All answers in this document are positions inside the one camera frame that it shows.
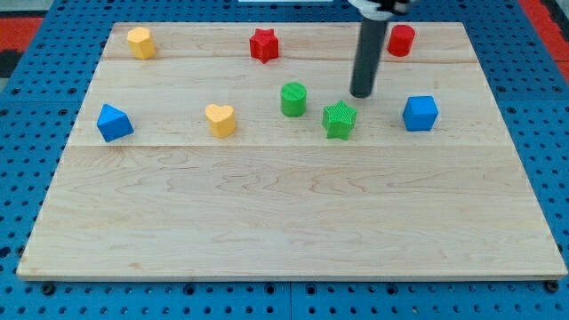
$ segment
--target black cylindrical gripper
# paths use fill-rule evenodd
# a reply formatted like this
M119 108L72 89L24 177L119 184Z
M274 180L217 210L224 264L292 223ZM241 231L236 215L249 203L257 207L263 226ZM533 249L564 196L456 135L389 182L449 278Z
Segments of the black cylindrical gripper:
M354 72L349 87L349 92L356 98L366 98L372 94L387 25L388 22L384 20L376 21L366 17L362 19L357 40Z

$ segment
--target yellow hexagon block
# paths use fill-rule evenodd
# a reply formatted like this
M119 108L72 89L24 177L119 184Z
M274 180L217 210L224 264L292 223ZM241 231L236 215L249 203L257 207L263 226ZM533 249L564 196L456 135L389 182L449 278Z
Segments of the yellow hexagon block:
M147 28L134 28L126 37L132 56L138 59L148 59L156 54L156 47L152 42L152 35Z
M205 107L205 116L210 123L210 131L218 138L229 136L237 128L235 112L231 106L208 105Z

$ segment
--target green block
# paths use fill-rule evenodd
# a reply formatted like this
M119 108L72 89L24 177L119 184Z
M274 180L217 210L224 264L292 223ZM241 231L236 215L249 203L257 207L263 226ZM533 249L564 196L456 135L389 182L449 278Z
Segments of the green block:
M306 88L291 82L281 89L281 112L285 116L302 116L306 111Z
M326 138L340 138L347 140L349 132L356 125L357 110L340 100L333 106L324 108L322 125L328 131Z

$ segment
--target blue block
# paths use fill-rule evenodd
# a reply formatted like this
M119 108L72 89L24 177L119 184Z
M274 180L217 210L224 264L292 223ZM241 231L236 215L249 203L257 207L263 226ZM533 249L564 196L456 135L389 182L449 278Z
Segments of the blue block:
M126 113L108 104L104 104L100 111L97 127L106 142L134 132Z
M429 131L437 120L438 109L431 96L409 97L403 112L407 131Z

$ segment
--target yellow heart-shaped block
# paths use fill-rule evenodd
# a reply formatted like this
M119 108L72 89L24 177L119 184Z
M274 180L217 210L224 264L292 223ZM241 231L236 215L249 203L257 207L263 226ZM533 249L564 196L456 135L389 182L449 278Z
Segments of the yellow heart-shaped block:
M237 128L235 110L231 106L207 105L205 116L210 123L210 131L218 138L229 136Z

